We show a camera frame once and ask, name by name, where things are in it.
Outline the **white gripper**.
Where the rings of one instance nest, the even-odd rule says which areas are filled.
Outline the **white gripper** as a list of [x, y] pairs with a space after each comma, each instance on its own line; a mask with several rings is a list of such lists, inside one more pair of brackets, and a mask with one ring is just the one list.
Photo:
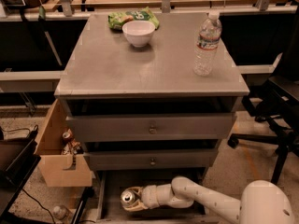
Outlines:
[[157, 199], [157, 187], [154, 185], [146, 186], [146, 187], [130, 187], [128, 188], [135, 194], [141, 194], [142, 203], [133, 204], [127, 207], [124, 207], [124, 210], [128, 212], [137, 212], [143, 211], [147, 209], [154, 209], [159, 207], [158, 199]]

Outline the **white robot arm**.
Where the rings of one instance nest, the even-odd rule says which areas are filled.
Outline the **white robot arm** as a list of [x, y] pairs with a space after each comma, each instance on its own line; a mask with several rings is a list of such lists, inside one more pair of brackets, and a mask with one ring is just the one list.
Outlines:
[[194, 202], [231, 224], [295, 224], [286, 194], [264, 180], [249, 183], [240, 200], [205, 188], [184, 176], [173, 178], [170, 184], [130, 187], [121, 194], [122, 207], [128, 212], [160, 206], [188, 208]]

